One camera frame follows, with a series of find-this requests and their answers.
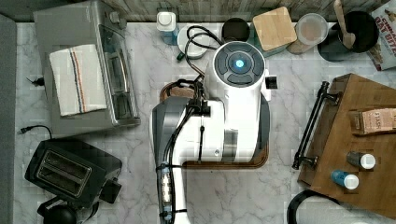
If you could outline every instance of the blue bottle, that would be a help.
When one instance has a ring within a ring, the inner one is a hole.
[[[351,175],[342,170],[334,170],[332,172],[332,181],[339,186],[347,189],[355,189],[359,185],[359,179],[355,175]]]

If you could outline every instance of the blue light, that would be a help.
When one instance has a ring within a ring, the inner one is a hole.
[[[238,61],[236,61],[236,66],[238,67],[238,68],[241,68],[241,67],[243,67],[245,64],[244,64],[244,62],[242,61],[242,60],[238,60]]]

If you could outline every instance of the kitchen towel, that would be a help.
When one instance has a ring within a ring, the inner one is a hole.
[[[49,55],[61,116],[105,109],[106,98],[95,45],[62,49]]]

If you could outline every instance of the small bottle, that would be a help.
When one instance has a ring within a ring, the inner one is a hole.
[[[357,176],[341,170],[334,170],[332,172],[332,181],[347,189],[355,189],[359,185]]]
[[[349,118],[355,135],[396,132],[396,108],[353,110]]]
[[[346,155],[346,160],[355,166],[359,166],[360,168],[370,170],[375,166],[375,157],[371,154],[350,151]]]
[[[167,45],[177,45],[179,32],[176,14],[173,12],[159,12],[157,14],[157,29],[161,32],[163,42]]]

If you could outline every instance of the cup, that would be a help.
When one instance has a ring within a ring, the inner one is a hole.
[[[292,54],[302,54],[327,37],[329,28],[326,20],[316,13],[308,13],[301,17],[295,25],[297,40],[288,45]]]
[[[248,23],[240,18],[230,18],[224,22],[221,28],[221,39],[225,43],[230,41],[246,42],[249,35]]]
[[[320,56],[329,62],[336,63],[350,58],[355,53],[363,53],[372,48],[379,37],[374,18],[363,11],[353,11],[345,15],[346,30],[356,36],[352,49],[343,44],[340,25],[336,23],[326,39],[318,45]]]

